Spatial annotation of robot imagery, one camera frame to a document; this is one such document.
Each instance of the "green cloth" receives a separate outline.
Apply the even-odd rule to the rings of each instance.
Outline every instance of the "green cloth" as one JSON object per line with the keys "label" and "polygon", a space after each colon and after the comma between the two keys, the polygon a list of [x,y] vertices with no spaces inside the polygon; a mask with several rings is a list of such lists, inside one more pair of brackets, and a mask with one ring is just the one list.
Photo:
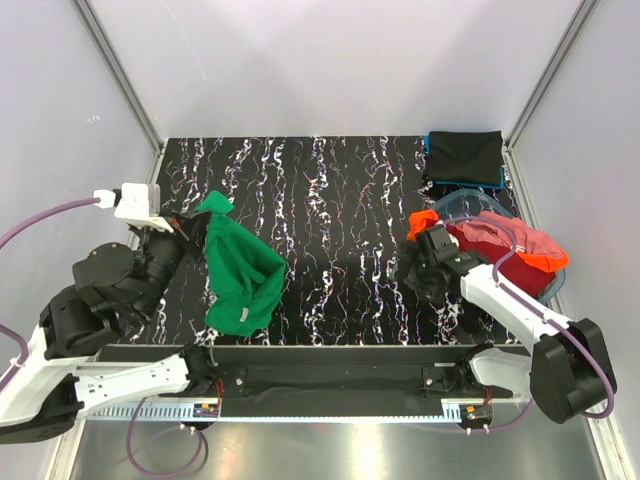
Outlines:
{"label": "green cloth", "polygon": [[205,255],[217,300],[205,323],[229,335],[265,328],[282,297],[286,263],[262,240],[226,216],[233,205],[211,192],[197,209],[211,212]]}

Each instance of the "black fabric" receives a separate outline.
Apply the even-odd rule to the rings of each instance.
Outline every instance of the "black fabric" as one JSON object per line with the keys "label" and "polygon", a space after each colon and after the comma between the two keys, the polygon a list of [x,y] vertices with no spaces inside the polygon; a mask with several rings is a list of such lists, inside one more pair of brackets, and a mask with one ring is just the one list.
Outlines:
{"label": "black fabric", "polygon": [[425,180],[502,185],[502,132],[431,132]]}

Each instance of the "white panel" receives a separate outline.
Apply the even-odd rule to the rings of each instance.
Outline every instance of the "white panel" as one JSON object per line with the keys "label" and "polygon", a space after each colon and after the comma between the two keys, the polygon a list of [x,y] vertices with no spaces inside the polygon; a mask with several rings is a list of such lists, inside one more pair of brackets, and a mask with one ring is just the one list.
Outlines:
{"label": "white panel", "polygon": [[571,256],[562,298],[603,329],[637,462],[640,3],[602,2],[516,147],[541,227]]}
{"label": "white panel", "polygon": [[93,0],[161,136],[510,130],[578,0]]}
{"label": "white panel", "polygon": [[[94,189],[144,181],[153,152],[72,2],[0,0],[0,11],[0,233]],[[10,242],[0,252],[0,321],[30,336],[49,299],[73,283],[71,265],[127,239],[112,217],[84,207]],[[2,371],[15,355],[0,338]],[[52,445],[0,445],[0,477],[44,478]]]}

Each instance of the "marble pattern surface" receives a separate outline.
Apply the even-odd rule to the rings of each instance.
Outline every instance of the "marble pattern surface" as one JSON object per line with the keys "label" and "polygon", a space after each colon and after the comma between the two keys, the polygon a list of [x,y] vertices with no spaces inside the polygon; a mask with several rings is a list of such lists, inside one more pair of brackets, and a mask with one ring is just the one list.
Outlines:
{"label": "marble pattern surface", "polygon": [[[422,137],[171,139],[158,178],[163,211],[191,212],[218,190],[230,216],[286,259],[282,301],[250,338],[204,324],[215,293],[205,266],[183,262],[151,324],[127,343],[456,344],[512,337],[484,312],[447,295],[436,308],[393,281],[408,216],[452,187],[424,187]],[[507,178],[487,190],[517,214]]]}

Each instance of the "blue plastic basket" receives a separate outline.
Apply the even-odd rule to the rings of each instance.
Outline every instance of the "blue plastic basket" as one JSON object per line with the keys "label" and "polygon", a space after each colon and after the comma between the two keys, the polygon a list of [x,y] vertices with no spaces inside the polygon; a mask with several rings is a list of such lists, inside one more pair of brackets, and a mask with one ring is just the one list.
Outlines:
{"label": "blue plastic basket", "polygon": [[[475,217],[480,215],[480,212],[490,211],[502,215],[503,217],[513,218],[514,215],[496,202],[493,198],[480,190],[471,190],[464,188],[450,193],[446,197],[438,200],[431,210],[435,210],[440,218],[453,218],[453,217]],[[538,297],[540,303],[547,303],[553,296],[558,293],[558,290],[564,285],[566,279],[566,272],[560,270],[556,272],[556,278],[549,286],[542,292],[542,295]]]}

